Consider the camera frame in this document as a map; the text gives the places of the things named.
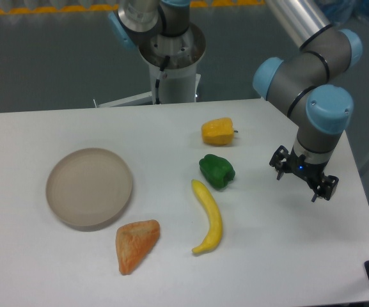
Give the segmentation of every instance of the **yellow bell pepper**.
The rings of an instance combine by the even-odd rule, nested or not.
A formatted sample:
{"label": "yellow bell pepper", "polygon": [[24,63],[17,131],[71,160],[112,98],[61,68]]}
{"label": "yellow bell pepper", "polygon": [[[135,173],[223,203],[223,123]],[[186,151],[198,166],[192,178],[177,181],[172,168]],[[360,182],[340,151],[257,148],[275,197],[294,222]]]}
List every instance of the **yellow bell pepper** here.
{"label": "yellow bell pepper", "polygon": [[210,120],[201,126],[201,136],[206,144],[230,144],[234,138],[233,121],[229,117]]}

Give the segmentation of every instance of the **cable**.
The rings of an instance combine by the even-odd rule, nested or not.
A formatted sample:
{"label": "cable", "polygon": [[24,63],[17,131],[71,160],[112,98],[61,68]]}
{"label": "cable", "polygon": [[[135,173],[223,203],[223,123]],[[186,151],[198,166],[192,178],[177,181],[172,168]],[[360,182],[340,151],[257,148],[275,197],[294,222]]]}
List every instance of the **cable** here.
{"label": "cable", "polygon": [[155,99],[155,103],[154,104],[161,104],[161,101],[159,99],[160,80],[161,80],[161,76],[163,74],[164,69],[167,67],[167,65],[169,65],[169,61],[170,61],[170,57],[169,56],[165,56],[164,57],[164,61],[163,61],[163,63],[160,66],[160,72],[159,72],[159,75],[157,76],[157,79],[156,79],[156,86],[155,86],[156,99]]}

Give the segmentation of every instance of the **plastic food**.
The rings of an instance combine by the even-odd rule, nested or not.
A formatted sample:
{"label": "plastic food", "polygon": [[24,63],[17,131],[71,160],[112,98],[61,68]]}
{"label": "plastic food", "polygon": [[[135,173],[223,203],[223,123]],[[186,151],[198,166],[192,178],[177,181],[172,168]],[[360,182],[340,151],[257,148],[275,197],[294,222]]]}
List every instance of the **plastic food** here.
{"label": "plastic food", "polygon": [[192,249],[195,255],[213,251],[223,236],[223,220],[216,201],[207,187],[198,180],[191,180],[192,190],[207,213],[210,228],[203,242]]}
{"label": "plastic food", "polygon": [[228,182],[234,179],[233,166],[222,157],[208,154],[198,164],[204,177],[215,189],[226,187]]}
{"label": "plastic food", "polygon": [[224,117],[210,120],[201,126],[203,142],[210,145],[227,145],[234,138],[233,122],[231,118]]}
{"label": "plastic food", "polygon": [[130,274],[150,252],[160,237],[160,224],[155,219],[126,224],[116,233],[119,271]]}

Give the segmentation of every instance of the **banana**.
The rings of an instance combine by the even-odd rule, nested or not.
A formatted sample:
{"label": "banana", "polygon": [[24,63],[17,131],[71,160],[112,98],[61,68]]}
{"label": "banana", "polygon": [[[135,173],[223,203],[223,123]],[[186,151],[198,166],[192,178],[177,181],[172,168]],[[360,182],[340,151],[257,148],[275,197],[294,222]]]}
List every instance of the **banana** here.
{"label": "banana", "polygon": [[217,203],[207,187],[195,179],[191,180],[191,186],[198,201],[203,205],[210,222],[210,229],[203,242],[192,249],[192,252],[198,255],[212,251],[218,246],[223,236],[223,220],[221,219]]}

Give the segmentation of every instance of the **bread slice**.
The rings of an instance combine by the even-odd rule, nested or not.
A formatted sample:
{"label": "bread slice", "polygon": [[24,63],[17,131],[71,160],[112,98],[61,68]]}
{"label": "bread slice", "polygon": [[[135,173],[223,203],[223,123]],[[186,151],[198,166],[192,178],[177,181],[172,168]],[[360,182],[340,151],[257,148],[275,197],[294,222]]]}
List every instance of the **bread slice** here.
{"label": "bread slice", "polygon": [[154,219],[126,224],[116,232],[119,271],[130,274],[160,237],[160,224]]}

